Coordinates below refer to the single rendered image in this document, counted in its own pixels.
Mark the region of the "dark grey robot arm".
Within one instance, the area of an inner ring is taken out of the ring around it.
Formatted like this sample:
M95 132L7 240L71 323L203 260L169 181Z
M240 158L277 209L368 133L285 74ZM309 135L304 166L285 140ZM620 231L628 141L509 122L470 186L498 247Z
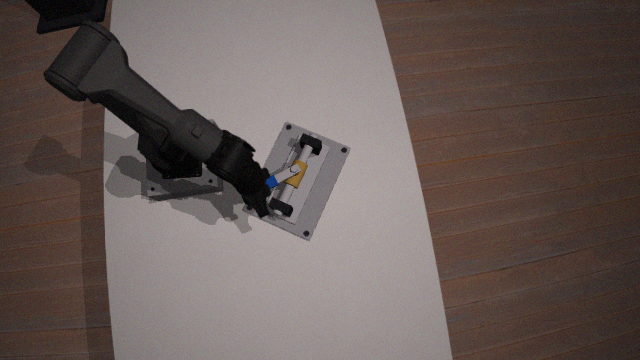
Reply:
M177 108L129 67L118 42L99 23L83 21L44 71L45 80L73 101L100 103L135 130L137 149L163 179L201 177L204 163L235 188L254 186L259 178L252 159L256 150L195 110Z

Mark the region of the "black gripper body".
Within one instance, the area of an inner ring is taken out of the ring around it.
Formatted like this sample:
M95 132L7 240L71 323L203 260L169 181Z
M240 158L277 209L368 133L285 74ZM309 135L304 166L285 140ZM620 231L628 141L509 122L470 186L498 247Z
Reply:
M270 178L268 169L259 168L259 178L254 186L249 189L236 188L242 197L254 208L260 218L270 214L266 201L266 179L268 178Z

